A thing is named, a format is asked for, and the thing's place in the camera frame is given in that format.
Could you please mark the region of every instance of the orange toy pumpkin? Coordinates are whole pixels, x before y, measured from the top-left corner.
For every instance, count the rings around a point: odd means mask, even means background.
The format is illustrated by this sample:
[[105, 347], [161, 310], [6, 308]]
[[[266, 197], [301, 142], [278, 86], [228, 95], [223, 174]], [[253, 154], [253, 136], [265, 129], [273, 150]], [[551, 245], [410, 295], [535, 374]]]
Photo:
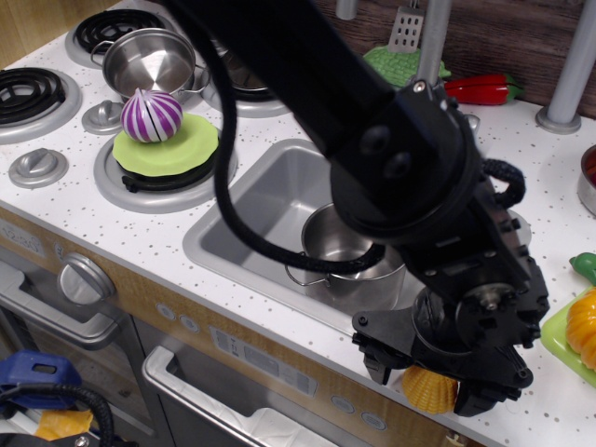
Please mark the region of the orange toy pumpkin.
[[569, 308], [565, 337], [582, 363], [596, 370], [596, 288]]

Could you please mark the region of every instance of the oven handle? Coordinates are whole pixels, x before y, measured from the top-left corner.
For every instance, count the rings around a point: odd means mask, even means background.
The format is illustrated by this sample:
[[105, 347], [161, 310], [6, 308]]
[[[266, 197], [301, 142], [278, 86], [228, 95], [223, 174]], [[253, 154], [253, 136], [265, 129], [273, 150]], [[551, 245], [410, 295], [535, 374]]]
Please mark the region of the oven handle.
[[87, 351], [108, 346], [118, 334], [113, 319], [98, 313], [81, 323], [22, 291], [24, 281], [20, 270], [0, 261], [0, 306]]
[[157, 346], [142, 365], [143, 377], [158, 391], [245, 445], [251, 447], [336, 446], [271, 408], [261, 408], [250, 417], [235, 412], [168, 372], [168, 367], [174, 359], [173, 352], [163, 346]]

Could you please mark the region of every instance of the gray pipe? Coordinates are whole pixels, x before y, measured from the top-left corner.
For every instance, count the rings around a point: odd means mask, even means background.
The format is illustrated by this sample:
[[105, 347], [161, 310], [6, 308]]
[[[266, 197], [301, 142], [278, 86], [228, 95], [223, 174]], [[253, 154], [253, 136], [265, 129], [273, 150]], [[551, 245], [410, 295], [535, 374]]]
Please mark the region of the gray pipe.
[[428, 0], [416, 79], [425, 80], [433, 87], [439, 78], [440, 59], [445, 45], [451, 5], [452, 0]]
[[576, 113], [596, 61], [596, 0], [586, 0], [567, 54], [561, 77], [550, 105], [536, 116], [536, 122], [553, 133], [577, 131], [581, 119]]
[[337, 0], [335, 15], [342, 20], [352, 20], [358, 12], [358, 0]]

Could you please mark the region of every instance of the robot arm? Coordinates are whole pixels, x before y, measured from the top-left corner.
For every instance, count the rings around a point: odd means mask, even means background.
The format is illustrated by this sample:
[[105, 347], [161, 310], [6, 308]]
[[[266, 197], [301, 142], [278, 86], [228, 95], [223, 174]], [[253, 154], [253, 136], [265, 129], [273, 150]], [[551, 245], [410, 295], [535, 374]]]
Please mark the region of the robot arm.
[[[462, 415], [519, 397], [532, 374], [513, 346], [532, 346], [549, 308], [540, 270], [507, 213], [522, 175], [481, 160], [441, 88], [418, 80], [395, 91], [309, 1], [169, 7], [199, 51], [201, 26], [291, 108], [331, 163], [343, 220], [396, 247], [427, 285], [410, 309], [354, 317], [354, 342], [372, 378], [384, 384], [391, 369], [412, 364], [452, 376]], [[510, 194], [497, 194], [490, 176], [509, 182]]]

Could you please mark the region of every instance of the pot handle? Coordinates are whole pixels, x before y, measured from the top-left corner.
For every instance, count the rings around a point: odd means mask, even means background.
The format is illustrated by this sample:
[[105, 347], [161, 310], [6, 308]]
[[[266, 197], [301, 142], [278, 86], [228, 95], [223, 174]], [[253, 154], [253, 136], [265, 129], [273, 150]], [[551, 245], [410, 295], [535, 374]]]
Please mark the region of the pot handle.
[[100, 47], [103, 47], [104, 45], [113, 45], [114, 41], [112, 40], [104, 40], [102, 42], [100, 42], [99, 44], [97, 44], [95, 47], [93, 47], [93, 49], [91, 50], [91, 61], [96, 64], [99, 65], [100, 67], [102, 66], [102, 64], [100, 62], [95, 61], [95, 59], [93, 59], [93, 56], [95, 56], [95, 53], [98, 52], [98, 50], [100, 49]]
[[201, 65], [195, 65], [196, 68], [200, 68], [202, 70], [201, 72], [201, 79], [203, 77], [204, 74], [207, 74], [207, 81], [203, 83], [203, 86], [197, 90], [186, 90], [184, 88], [180, 88], [176, 93], [178, 95], [182, 95], [183, 93], [200, 93], [201, 91], [203, 91], [205, 89], [205, 87], [209, 84], [209, 82], [211, 82], [211, 72], [209, 71], [209, 69], [207, 67], [202, 67]]
[[[306, 253], [304, 253], [303, 251], [300, 252], [300, 254], [302, 255], [306, 255]], [[321, 279], [317, 279], [316, 281], [310, 281], [310, 282], [301, 282], [298, 279], [296, 279], [292, 273], [290, 273], [290, 268], [288, 267], [287, 264], [284, 264], [284, 267], [286, 269], [286, 274], [288, 274], [288, 276], [290, 277], [290, 279], [292, 281], [294, 281], [296, 284], [298, 284], [299, 286], [303, 286], [303, 287], [307, 287], [307, 286], [312, 286], [314, 284], [319, 284], [320, 282], [324, 282], [325, 285], [327, 287], [330, 287], [332, 284], [329, 281], [329, 275], [325, 275], [324, 278]]]

